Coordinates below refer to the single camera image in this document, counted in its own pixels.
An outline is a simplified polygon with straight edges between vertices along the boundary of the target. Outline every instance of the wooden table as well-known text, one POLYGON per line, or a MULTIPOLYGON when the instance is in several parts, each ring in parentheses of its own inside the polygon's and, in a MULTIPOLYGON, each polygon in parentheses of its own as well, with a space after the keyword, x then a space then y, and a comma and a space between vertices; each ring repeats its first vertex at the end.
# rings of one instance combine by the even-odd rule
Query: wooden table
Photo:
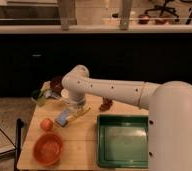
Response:
MULTIPOLYGON (((96 122, 97 116, 101 114, 99 107, 102 98, 86 95, 86 106, 91 107, 90 111, 62 128, 54 124, 53 131, 59 134, 64 141, 64 148, 60 161, 51 166, 43 167, 38 164, 33 156, 32 149, 35 141, 44 133, 39 123, 44 118, 54 120, 65 108, 62 101, 49 99, 42 107, 36 107, 30 127, 22 146, 21 155, 17 164, 20 170, 130 170, 147 171, 147 169, 104 169, 96 164, 96 122)), ((114 101, 110 110, 102 114, 142 114, 147 115, 147 110, 140 110, 137 107, 114 101)))

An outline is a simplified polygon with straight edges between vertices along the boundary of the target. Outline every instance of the metal frame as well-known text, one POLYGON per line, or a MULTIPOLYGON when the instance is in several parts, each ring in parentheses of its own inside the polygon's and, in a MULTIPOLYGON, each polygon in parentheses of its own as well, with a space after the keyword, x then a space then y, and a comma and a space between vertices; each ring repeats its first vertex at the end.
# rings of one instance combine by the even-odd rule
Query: metal frame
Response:
POLYGON ((127 30, 129 28, 131 7, 132 7, 132 0, 121 0, 119 10, 119 17, 121 18, 120 21, 121 30, 127 30))
POLYGON ((57 0, 61 29, 68 31, 70 24, 77 24, 75 13, 75 0, 57 0))

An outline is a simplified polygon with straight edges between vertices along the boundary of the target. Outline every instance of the yellow object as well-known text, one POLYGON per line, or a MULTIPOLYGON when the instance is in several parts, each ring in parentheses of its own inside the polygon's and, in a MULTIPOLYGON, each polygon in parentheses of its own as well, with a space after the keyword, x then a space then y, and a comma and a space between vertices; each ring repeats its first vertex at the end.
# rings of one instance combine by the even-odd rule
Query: yellow object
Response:
POLYGON ((67 122, 74 121, 76 118, 86 114, 88 111, 90 111, 90 107, 82 107, 78 109, 76 112, 72 113, 70 116, 66 118, 67 122))

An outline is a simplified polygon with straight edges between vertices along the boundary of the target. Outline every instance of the floor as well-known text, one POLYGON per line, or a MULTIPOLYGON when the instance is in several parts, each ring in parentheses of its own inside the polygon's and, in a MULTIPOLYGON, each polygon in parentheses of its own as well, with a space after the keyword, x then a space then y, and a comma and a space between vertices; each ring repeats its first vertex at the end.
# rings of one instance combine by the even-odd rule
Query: floor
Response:
MULTIPOLYGON (((22 142, 28 130, 35 104, 30 98, 0 98, 0 127, 15 142, 16 121, 18 118, 25 123, 22 128, 22 142)), ((0 132, 0 149, 10 146, 10 142, 0 132)), ((0 159, 0 171, 13 171, 14 158, 0 159)))

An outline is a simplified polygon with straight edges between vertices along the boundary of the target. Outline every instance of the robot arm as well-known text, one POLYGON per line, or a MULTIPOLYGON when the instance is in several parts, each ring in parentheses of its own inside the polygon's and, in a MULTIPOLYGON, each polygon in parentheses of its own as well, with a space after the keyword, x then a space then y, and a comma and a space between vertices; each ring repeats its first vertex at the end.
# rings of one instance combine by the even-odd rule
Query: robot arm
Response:
POLYGON ((89 93, 144 109, 149 109, 152 94, 160 86, 142 81, 91 79, 83 65, 76 66, 66 74, 62 85, 68 91, 66 98, 76 104, 84 104, 85 93, 89 93))

